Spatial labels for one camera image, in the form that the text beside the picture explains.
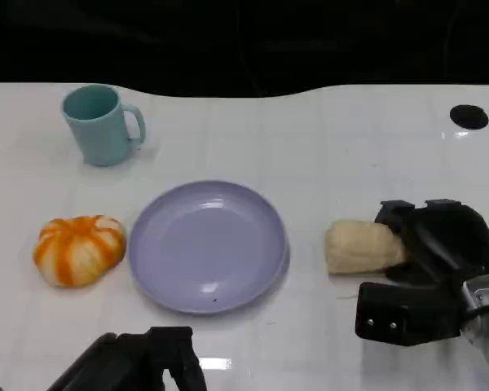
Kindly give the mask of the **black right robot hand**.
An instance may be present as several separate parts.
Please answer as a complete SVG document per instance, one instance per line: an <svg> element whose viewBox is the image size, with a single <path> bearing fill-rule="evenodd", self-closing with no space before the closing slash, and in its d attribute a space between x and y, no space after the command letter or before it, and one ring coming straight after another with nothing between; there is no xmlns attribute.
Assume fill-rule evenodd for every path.
<svg viewBox="0 0 489 391"><path fill-rule="evenodd" d="M385 272L395 283L457 289L489 274L489 227L460 201L427 200L422 208L382 201L375 222L389 227L404 246L404 262Z"/></svg>

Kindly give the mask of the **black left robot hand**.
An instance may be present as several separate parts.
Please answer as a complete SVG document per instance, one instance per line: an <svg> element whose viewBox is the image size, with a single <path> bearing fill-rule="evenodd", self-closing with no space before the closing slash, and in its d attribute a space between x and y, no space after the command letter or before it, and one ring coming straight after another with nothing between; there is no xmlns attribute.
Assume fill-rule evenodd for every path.
<svg viewBox="0 0 489 391"><path fill-rule="evenodd" d="M143 334L109 332L95 340L50 390L206 390L190 327L152 327Z"/></svg>

